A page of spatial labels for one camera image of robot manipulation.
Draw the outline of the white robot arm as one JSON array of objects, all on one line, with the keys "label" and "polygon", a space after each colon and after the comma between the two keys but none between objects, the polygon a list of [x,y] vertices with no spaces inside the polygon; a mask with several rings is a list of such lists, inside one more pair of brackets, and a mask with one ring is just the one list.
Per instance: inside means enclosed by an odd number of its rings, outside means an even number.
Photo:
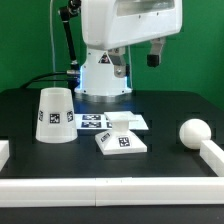
[{"label": "white robot arm", "polygon": [[158,66],[166,37],[181,30],[182,0],[82,0],[81,24],[87,52],[76,96],[114,102],[132,92],[125,48],[149,41],[147,64]]}]

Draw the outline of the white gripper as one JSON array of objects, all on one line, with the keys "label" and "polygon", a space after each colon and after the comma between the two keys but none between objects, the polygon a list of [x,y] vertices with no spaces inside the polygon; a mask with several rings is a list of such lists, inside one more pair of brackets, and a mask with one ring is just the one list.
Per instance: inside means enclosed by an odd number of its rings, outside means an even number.
[{"label": "white gripper", "polygon": [[153,39],[147,65],[160,65],[164,37],[181,29],[182,0],[82,0],[81,21],[85,44],[92,49],[110,49],[114,75],[124,78],[123,46]]}]

